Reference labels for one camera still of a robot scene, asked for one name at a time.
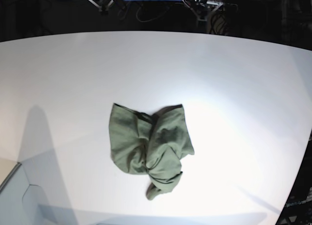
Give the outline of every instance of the wrinkled fabric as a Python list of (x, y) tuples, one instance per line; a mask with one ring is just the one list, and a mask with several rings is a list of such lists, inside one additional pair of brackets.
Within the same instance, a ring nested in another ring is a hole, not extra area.
[(194, 154), (182, 105), (149, 116), (114, 104), (109, 134), (116, 166), (125, 173), (149, 175), (149, 200), (177, 186), (182, 176), (180, 159)]

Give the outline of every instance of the fabric fold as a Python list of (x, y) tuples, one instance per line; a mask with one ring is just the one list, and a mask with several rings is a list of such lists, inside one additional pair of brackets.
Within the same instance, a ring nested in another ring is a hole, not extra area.
[(109, 133), (116, 166), (125, 173), (150, 176), (149, 200), (177, 186), (182, 176), (180, 159), (194, 154), (182, 105), (149, 116), (114, 104)]

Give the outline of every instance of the green cloth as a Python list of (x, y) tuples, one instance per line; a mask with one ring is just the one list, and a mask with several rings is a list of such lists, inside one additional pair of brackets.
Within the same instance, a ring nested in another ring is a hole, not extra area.
[(109, 134), (117, 167), (150, 176), (149, 200), (174, 189), (182, 176), (180, 159), (194, 154), (182, 105), (149, 116), (114, 104)]

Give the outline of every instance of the crumpled green shirt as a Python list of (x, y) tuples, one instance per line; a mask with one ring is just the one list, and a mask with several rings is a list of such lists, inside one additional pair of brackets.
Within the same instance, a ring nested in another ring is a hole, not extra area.
[(149, 200), (171, 192), (182, 176), (180, 159), (194, 154), (182, 105), (152, 116), (114, 104), (109, 122), (112, 160), (129, 174), (148, 174)]

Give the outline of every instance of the white table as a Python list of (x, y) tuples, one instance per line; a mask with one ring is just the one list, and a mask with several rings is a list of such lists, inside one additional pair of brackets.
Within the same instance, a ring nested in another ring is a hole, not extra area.
[[(0, 43), (0, 157), (23, 163), (59, 224), (274, 225), (311, 132), (311, 78), (312, 52), (234, 37)], [(172, 193), (148, 201), (148, 176), (113, 164), (113, 103), (145, 113), (183, 104), (195, 155)]]

